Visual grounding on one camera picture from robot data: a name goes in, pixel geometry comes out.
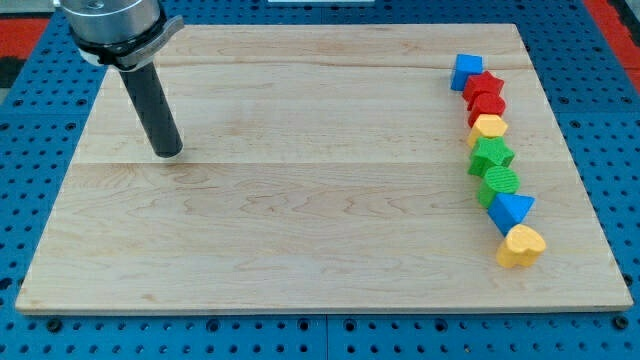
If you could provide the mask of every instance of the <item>yellow block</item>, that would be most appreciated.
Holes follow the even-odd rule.
[[[496,260],[506,268],[531,266],[546,248],[547,244],[540,234],[526,225],[518,224],[511,228],[500,244]]]
[[[467,144],[473,149],[479,137],[494,138],[503,136],[508,127],[509,125],[498,115],[480,114],[471,128]]]

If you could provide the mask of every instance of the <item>red object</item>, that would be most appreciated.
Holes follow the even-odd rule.
[[[504,80],[499,79],[488,71],[480,75],[471,75],[462,92],[462,98],[467,101],[467,110],[473,108],[473,103],[480,94],[490,93],[500,95]]]
[[[636,91],[640,92],[640,48],[633,43],[631,33],[620,21],[618,11],[603,0],[584,0],[584,5],[627,71]]]
[[[505,104],[504,100],[496,94],[484,93],[478,95],[473,103],[473,108],[471,108],[471,114],[469,114],[469,127],[473,127],[473,124],[481,114],[502,116],[506,107],[507,104]]]
[[[48,23],[49,19],[0,20],[0,58],[26,60]]]

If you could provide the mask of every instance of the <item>blue block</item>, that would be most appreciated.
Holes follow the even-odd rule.
[[[512,227],[524,221],[534,201],[531,196],[499,193],[489,207],[489,217],[507,236]]]
[[[451,74],[451,90],[462,91],[467,85],[469,75],[482,74],[482,57],[458,54]]]

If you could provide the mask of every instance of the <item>black cylinder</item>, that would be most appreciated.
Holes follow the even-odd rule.
[[[136,71],[120,72],[153,151],[172,157],[182,150],[182,140],[162,91],[153,62]]]

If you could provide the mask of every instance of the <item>blue triangular block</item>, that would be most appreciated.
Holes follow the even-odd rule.
[[[524,221],[534,202],[531,196],[499,193],[489,207],[489,217],[502,235],[507,236],[512,227]]]

